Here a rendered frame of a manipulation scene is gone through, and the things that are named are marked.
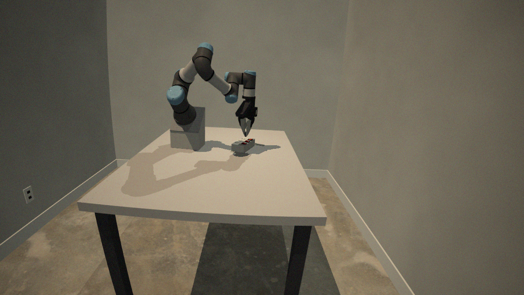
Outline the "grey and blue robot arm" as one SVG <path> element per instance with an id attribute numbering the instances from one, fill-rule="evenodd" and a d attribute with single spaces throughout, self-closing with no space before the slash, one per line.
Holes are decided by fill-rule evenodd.
<path id="1" fill-rule="evenodd" d="M 178 69 L 174 74 L 173 84 L 168 89 L 166 96 L 173 108 L 174 120 L 179 125 L 188 125 L 197 116 L 195 108 L 189 104 L 187 99 L 189 86 L 197 73 L 204 81 L 209 82 L 221 91 L 227 103 L 237 102 L 239 84 L 244 85 L 243 96 L 255 96 L 256 71 L 226 72 L 223 80 L 211 68 L 212 56 L 213 47 L 211 44 L 203 42 L 197 48 L 197 53 L 193 55 L 188 65 L 183 69 Z M 251 106 L 252 101 L 243 101 L 235 115 L 244 117 Z"/>

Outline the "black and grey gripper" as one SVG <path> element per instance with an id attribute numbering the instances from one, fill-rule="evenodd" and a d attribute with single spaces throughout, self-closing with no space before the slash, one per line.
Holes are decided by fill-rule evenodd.
<path id="1" fill-rule="evenodd" d="M 242 96 L 242 98 L 245 99 L 245 101 L 252 101 L 252 106 L 249 108 L 249 111 L 245 114 L 245 116 L 238 117 L 238 121 L 242 129 L 242 132 L 244 136 L 247 137 L 247 135 L 249 135 L 250 130 L 252 129 L 252 125 L 255 119 L 254 117 L 257 116 L 257 107 L 255 107 L 255 96 L 254 97 Z M 246 122 L 246 118 L 249 119 L 247 122 Z M 245 128 L 246 128 L 246 132 L 245 132 Z"/>

